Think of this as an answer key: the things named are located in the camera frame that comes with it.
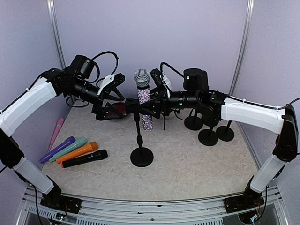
pink microphone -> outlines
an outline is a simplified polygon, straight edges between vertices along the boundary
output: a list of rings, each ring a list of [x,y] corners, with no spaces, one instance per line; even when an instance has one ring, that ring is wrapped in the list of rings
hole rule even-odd
[[[53,133],[51,141],[50,141],[49,151],[51,150],[53,143],[55,142],[55,139],[56,139],[58,133],[60,132],[60,129],[61,129],[62,125],[64,124],[64,122],[65,122],[64,118],[59,118],[59,120],[57,121],[56,128],[54,130],[54,133]]]

marbled surface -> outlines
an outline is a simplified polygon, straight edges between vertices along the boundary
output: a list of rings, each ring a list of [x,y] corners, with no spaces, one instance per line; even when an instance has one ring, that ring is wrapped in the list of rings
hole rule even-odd
[[[178,116],[186,118],[188,113],[184,110]],[[91,106],[73,108],[54,147],[69,136],[85,136],[106,149],[108,158],[66,169],[46,163],[43,172],[65,193],[104,199],[182,200],[244,190],[256,168],[235,123],[231,142],[219,140],[207,147],[198,141],[199,131],[185,128],[174,114],[166,118],[165,131],[163,122],[163,118],[153,119],[154,129],[150,132],[141,128],[144,147],[152,150],[154,161],[139,168],[130,162],[130,153],[137,148],[132,115],[122,120],[97,121]]]

purple microphone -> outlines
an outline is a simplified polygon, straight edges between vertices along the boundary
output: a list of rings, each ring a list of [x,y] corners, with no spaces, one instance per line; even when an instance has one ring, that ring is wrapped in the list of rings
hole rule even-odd
[[[135,72],[134,80],[137,85],[137,96],[139,98],[139,103],[143,104],[150,101],[150,72],[146,69],[138,69]],[[152,116],[142,115],[142,127],[145,131],[151,131],[153,129]]]
[[[57,146],[55,149],[53,149],[52,151],[48,152],[46,155],[44,155],[41,159],[40,162],[41,163],[45,163],[48,162],[48,160],[50,158],[52,158],[53,155],[55,155],[56,153],[58,153],[59,151],[63,150],[64,148],[66,148],[67,146],[69,146],[70,144],[75,142],[75,138],[73,136],[68,137],[62,144],[60,144],[59,146]]]

green microphone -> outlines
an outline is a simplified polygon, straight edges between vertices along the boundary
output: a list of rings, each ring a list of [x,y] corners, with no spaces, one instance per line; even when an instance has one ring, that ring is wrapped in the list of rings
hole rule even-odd
[[[69,146],[67,146],[63,150],[61,150],[58,153],[54,154],[53,157],[51,159],[49,159],[49,162],[54,162],[59,157],[61,157],[63,155],[66,155],[69,152],[72,152],[75,149],[78,149],[78,148],[86,145],[87,142],[88,142],[88,140],[85,137],[78,138],[73,144],[70,144]]]

lavender wall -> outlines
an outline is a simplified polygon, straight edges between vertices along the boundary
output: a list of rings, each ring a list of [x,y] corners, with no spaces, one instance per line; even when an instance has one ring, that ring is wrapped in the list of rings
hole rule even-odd
[[[179,71],[197,67],[209,74],[210,87],[228,92],[237,61],[247,1],[240,0],[57,0],[56,14],[66,62],[115,51],[120,91],[136,96],[134,72],[166,61]],[[113,56],[97,60],[102,77],[112,72]],[[174,90],[181,77],[165,69]]]
[[[247,50],[235,95],[269,105],[285,105],[300,96],[300,1],[255,1]],[[300,102],[294,104],[300,124]],[[263,163],[276,136],[243,126]],[[293,225],[299,224],[300,158],[277,179]]]
[[[1,0],[0,8],[0,108],[4,108],[40,73],[59,68],[59,62],[45,0]],[[68,111],[59,97],[36,111],[13,135],[26,157],[39,168],[38,160],[47,152],[57,119]],[[0,177],[0,221],[15,224],[26,185],[9,169]]]

